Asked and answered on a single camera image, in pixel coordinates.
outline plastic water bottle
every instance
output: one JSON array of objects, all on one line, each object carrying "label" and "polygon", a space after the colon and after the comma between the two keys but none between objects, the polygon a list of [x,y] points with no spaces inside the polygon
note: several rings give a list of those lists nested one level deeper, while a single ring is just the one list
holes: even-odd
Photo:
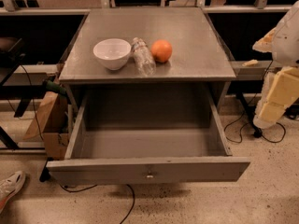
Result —
[{"label": "plastic water bottle", "polygon": [[132,53],[139,74],[148,77],[156,73],[156,62],[147,44],[141,38],[135,37],[133,39]]}]

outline white bowl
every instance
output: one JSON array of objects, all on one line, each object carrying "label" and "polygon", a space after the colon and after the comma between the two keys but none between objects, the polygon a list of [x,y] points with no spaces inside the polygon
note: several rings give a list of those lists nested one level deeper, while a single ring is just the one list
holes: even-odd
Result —
[{"label": "white bowl", "polygon": [[127,62],[131,53],[131,45],[122,39],[107,39],[93,48],[96,59],[109,70],[119,70]]}]

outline white sneaker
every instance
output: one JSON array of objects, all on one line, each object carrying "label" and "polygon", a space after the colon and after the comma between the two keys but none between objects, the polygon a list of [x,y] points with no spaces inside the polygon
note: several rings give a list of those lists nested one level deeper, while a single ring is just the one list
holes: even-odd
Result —
[{"label": "white sneaker", "polygon": [[8,179],[0,181],[0,214],[4,209],[7,201],[21,190],[26,179],[26,174],[23,171],[18,171]]}]

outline cabinet top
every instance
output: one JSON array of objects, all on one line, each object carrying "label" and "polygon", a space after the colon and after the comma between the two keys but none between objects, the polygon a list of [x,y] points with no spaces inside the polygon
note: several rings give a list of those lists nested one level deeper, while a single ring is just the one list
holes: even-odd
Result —
[{"label": "cabinet top", "polygon": [[[157,63],[156,74],[139,75],[133,57],[118,71],[104,68],[93,47],[108,38],[132,43],[142,38],[149,46],[168,40],[173,53],[167,63]],[[65,84],[148,81],[230,80],[235,73],[203,11],[198,7],[111,8],[91,10],[82,25],[60,75]]]}]

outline floor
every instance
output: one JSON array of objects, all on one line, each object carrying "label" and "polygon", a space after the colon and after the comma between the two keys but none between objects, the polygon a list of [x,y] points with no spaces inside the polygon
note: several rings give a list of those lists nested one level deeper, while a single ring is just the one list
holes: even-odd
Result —
[{"label": "floor", "polygon": [[[10,134],[16,134],[14,138],[21,138],[26,130],[23,127],[30,120],[14,120],[9,109],[1,110],[0,125]],[[225,99],[221,109],[223,127],[239,118],[242,111],[234,97]],[[32,115],[33,112],[28,111],[25,118],[30,119]],[[229,126],[227,137],[237,141],[245,123],[246,116]],[[124,223],[297,224],[299,124],[287,118],[282,118],[280,123],[287,131],[280,143],[254,138],[249,125],[242,130],[241,144],[228,142],[234,156],[251,159],[249,168],[237,182],[132,185],[135,206]],[[277,125],[265,130],[263,135],[279,140],[283,131]],[[16,170],[27,174],[24,187],[7,203],[0,223],[121,223],[127,215],[133,203],[132,192],[127,186],[97,186],[69,193],[54,179],[39,181],[45,160],[43,153],[0,152],[0,179]]]}]

